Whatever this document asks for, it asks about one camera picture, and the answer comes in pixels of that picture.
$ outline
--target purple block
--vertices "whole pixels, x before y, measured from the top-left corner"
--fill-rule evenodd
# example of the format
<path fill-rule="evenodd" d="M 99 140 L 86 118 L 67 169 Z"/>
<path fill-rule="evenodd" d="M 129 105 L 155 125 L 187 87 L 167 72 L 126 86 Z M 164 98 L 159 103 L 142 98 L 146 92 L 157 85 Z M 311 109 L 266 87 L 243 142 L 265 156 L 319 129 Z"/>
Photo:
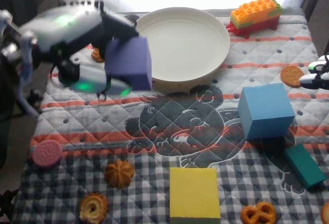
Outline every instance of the purple block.
<path fill-rule="evenodd" d="M 152 89 L 152 65 L 149 45 L 141 36 L 122 42 L 113 40 L 105 51 L 106 75 L 128 81 L 133 90 Z"/>

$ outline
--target pink cookie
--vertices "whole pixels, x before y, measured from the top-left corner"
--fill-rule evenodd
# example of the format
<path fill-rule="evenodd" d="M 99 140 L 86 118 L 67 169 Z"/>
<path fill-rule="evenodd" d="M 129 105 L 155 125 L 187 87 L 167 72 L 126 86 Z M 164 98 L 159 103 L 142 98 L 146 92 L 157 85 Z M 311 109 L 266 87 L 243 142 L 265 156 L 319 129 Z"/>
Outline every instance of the pink cookie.
<path fill-rule="evenodd" d="M 40 167 L 54 166 L 62 158 L 62 147 L 54 140 L 39 143 L 32 152 L 34 163 Z"/>

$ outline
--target white plate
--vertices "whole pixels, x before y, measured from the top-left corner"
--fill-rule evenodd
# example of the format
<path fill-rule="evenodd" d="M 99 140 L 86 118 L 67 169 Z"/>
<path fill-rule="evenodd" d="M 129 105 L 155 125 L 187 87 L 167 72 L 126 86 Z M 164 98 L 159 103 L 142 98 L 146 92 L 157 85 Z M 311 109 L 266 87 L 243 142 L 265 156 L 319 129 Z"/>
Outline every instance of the white plate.
<path fill-rule="evenodd" d="M 184 82 L 214 72 L 230 48 L 225 26 L 192 8 L 165 8 L 141 17 L 137 30 L 148 38 L 152 78 Z"/>

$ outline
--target snack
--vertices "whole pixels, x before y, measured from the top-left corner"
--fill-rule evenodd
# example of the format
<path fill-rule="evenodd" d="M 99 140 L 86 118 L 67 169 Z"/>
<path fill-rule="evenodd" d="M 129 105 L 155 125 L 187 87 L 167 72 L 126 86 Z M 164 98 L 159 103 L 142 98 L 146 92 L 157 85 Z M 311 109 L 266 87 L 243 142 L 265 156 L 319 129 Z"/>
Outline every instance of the snack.
<path fill-rule="evenodd" d="M 32 160 L 39 167 L 54 166 L 62 158 L 62 147 L 54 140 L 39 143 L 32 152 Z"/>
<path fill-rule="evenodd" d="M 283 83 L 290 87 L 300 87 L 299 79 L 304 73 L 297 66 L 286 66 L 282 69 L 280 77 Z"/>
<path fill-rule="evenodd" d="M 134 174 L 135 169 L 127 161 L 116 160 L 107 165 L 104 177 L 110 187 L 123 188 L 130 185 Z"/>
<path fill-rule="evenodd" d="M 107 213 L 107 200 L 98 193 L 85 197 L 79 208 L 80 220 L 89 224 L 99 224 L 104 221 Z"/>
<path fill-rule="evenodd" d="M 277 213 L 273 205 L 268 202 L 259 202 L 255 207 L 245 206 L 241 211 L 243 224 L 275 224 Z"/>
<path fill-rule="evenodd" d="M 329 202 L 326 202 L 322 207 L 321 220 L 323 224 L 329 224 Z"/>
<path fill-rule="evenodd" d="M 94 59 L 94 61 L 96 61 L 97 63 L 103 63 L 105 60 L 101 58 L 101 56 L 99 55 L 99 50 L 98 48 L 94 48 L 93 52 L 92 52 L 92 57 Z"/>

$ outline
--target quilted tablecloth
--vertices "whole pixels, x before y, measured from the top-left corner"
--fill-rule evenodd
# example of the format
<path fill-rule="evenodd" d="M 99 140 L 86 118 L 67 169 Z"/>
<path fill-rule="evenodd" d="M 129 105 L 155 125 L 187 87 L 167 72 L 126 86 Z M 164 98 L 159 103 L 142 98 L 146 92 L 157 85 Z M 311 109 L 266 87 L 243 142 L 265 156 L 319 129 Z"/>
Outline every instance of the quilted tablecloth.
<path fill-rule="evenodd" d="M 209 12 L 229 23 L 227 11 Z M 304 143 L 329 176 L 327 90 L 285 85 L 296 118 L 282 139 L 246 141 L 237 113 L 244 86 L 281 83 L 283 67 L 307 73 L 308 64 L 318 59 L 304 16 L 287 9 L 276 31 L 249 39 L 230 35 L 230 40 L 210 84 L 154 82 L 153 92 L 104 101 L 48 83 L 30 151 L 53 139 L 62 145 L 63 158 L 48 170 L 27 160 L 12 222 L 79 223 L 80 201 L 98 192 L 108 199 L 104 223 L 169 223 L 169 168 L 174 166 L 217 169 L 221 224 L 241 223 L 241 209 L 259 201 L 275 206 L 277 223 L 322 223 L 328 182 L 306 191 L 282 151 Z M 91 51 L 76 53 L 73 62 L 92 62 Z M 104 179 L 107 164 L 116 159 L 136 170 L 131 185 L 121 190 Z"/>

